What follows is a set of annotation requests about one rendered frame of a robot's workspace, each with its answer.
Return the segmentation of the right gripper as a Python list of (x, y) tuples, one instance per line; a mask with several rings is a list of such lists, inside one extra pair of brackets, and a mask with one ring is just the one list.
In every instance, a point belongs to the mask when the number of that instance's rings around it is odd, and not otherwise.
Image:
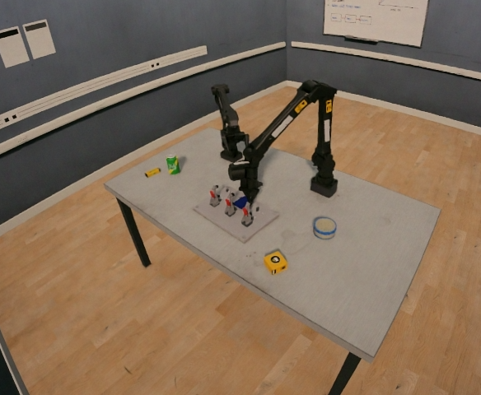
[[(245, 142), (245, 146), (247, 146), (249, 144), (249, 134), (245, 134), (244, 132), (225, 134), (225, 137), (222, 138), (222, 148), (224, 148), (229, 153), (228, 146), (234, 146), (236, 142)], [(226, 144), (226, 146), (224, 144)]]

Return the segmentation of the green drink can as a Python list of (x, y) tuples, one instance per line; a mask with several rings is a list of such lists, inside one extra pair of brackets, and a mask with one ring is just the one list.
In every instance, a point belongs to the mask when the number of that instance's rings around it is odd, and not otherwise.
[(170, 153), (166, 156), (168, 170), (171, 175), (177, 175), (180, 172), (179, 162), (175, 153)]

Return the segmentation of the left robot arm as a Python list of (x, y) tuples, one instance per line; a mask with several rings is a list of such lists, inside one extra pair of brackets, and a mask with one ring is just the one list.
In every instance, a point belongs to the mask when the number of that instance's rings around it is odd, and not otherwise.
[(245, 159), (229, 164), (228, 175), (230, 180), (240, 180), (241, 187), (246, 188), (245, 177), (250, 179), (257, 177), (259, 161), (264, 157), (265, 152), (272, 143), (307, 105), (312, 102), (315, 103), (318, 100), (317, 147), (315, 147), (311, 161), (314, 163), (313, 166), (318, 167), (317, 170), (319, 170), (319, 172), (317, 173), (318, 176), (314, 176), (311, 179), (311, 182), (328, 190), (331, 190), (338, 184), (339, 181), (334, 179), (332, 173), (334, 171), (335, 161), (331, 154), (330, 145), (333, 100), (334, 95), (337, 94), (337, 89), (327, 87), (329, 85), (322, 86), (323, 83), (313, 80), (306, 80), (302, 84), (297, 88), (295, 97), (281, 113), (257, 138), (246, 146), (243, 150)]

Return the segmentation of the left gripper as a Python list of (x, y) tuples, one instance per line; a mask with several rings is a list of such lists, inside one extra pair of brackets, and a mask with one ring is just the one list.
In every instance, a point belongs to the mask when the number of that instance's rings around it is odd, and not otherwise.
[[(243, 192), (244, 195), (247, 197), (248, 202), (253, 202), (257, 194), (259, 193), (258, 187), (263, 186), (263, 183), (257, 181), (258, 175), (256, 178), (246, 178), (246, 188), (239, 187), (239, 191)], [(256, 184), (257, 181), (257, 184)], [(251, 197), (251, 199), (250, 199)]]

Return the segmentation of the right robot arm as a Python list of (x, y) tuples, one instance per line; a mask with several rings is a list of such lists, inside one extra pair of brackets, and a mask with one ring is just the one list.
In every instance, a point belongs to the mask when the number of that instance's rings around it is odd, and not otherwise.
[[(212, 87), (212, 95), (215, 96), (215, 103), (218, 105), (220, 115), (222, 116), (222, 113), (224, 113), (223, 118), (223, 128), (220, 129), (222, 132), (222, 138), (225, 137), (225, 134), (227, 133), (234, 133), (234, 132), (240, 132), (240, 127), (238, 125), (239, 117), (237, 118), (238, 114), (237, 112), (230, 106), (230, 103), (227, 99), (226, 94), (229, 93), (229, 86), (226, 84), (219, 84), (219, 85), (214, 85)], [(225, 94), (226, 91), (226, 94)], [(219, 94), (218, 94), (219, 93)], [(229, 118), (229, 126), (226, 123), (226, 116), (227, 116), (227, 123), (228, 123), (228, 118)], [(242, 152), (238, 151), (237, 146), (229, 146), (229, 153), (224, 149), (224, 151), (220, 152), (221, 156), (225, 156), (228, 159), (235, 160), (242, 156)], [(235, 157), (235, 158), (234, 158)]]

